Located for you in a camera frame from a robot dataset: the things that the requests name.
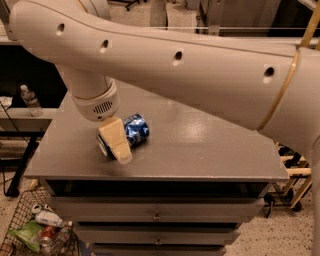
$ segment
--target drawer handle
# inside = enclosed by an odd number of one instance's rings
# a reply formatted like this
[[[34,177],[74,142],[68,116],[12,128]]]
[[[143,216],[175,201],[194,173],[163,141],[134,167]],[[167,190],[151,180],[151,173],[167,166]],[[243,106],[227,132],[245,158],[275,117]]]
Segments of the drawer handle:
[[[159,213],[159,212],[156,212],[156,213],[154,214],[154,216],[152,217],[152,220],[153,220],[154,222],[159,222],[159,221],[161,221],[162,218],[160,217],[160,213]]]
[[[160,238],[157,238],[157,241],[154,243],[155,245],[163,245],[163,243],[161,242]]]

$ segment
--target aluminum can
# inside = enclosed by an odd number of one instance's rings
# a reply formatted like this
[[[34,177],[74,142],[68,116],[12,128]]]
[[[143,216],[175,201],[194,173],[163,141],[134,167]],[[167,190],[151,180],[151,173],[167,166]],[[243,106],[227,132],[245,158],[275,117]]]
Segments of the aluminum can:
[[[140,114],[128,116],[122,119],[122,122],[130,147],[139,145],[150,135],[149,127]],[[98,134],[97,140],[102,153],[105,156],[110,156],[112,159],[115,159],[110,150],[110,147],[100,134]]]

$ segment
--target metal frame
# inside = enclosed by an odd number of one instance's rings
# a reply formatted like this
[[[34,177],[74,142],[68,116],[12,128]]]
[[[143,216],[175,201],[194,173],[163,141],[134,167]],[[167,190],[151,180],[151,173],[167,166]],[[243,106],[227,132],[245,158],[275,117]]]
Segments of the metal frame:
[[[7,197],[17,197],[19,196],[19,184],[22,175],[27,167],[27,163],[32,157],[34,150],[38,147],[39,143],[37,142],[38,137],[43,137],[45,132],[14,132],[14,131],[4,131],[0,132],[0,137],[30,137],[28,146],[24,151],[24,154],[19,161],[18,168],[15,172],[15,175],[10,183],[10,186],[5,192],[5,196]]]

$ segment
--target hole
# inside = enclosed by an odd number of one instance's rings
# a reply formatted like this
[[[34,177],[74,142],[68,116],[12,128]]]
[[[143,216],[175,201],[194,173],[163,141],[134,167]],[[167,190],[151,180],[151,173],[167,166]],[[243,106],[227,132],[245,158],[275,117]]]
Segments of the hole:
[[[104,40],[103,43],[100,46],[100,52],[104,53],[106,51],[106,49],[108,48],[109,45],[109,41],[108,40]]]
[[[264,76],[266,77],[270,77],[274,75],[274,69],[272,67],[268,68],[265,72],[264,72]]]
[[[263,82],[265,84],[270,83],[272,81],[273,75],[274,75],[274,68],[273,67],[267,68],[267,70],[264,72]]]
[[[57,28],[57,35],[58,35],[58,36],[61,36],[61,35],[63,34],[64,28],[65,28],[65,26],[64,26],[63,23],[61,23],[61,24],[58,26],[58,28]]]
[[[181,63],[181,60],[182,60],[182,52],[179,51],[176,53],[176,55],[174,55],[173,65],[177,66],[178,64]]]

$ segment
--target table top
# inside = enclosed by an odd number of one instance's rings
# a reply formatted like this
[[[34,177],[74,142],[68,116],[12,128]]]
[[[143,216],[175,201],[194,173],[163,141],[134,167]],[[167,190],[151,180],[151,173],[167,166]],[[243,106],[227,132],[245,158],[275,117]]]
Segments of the table top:
[[[272,140],[194,108],[117,82],[124,118],[140,113],[150,137],[121,166],[96,141],[99,123],[83,118],[67,93],[25,176],[64,180],[270,182],[287,180]]]

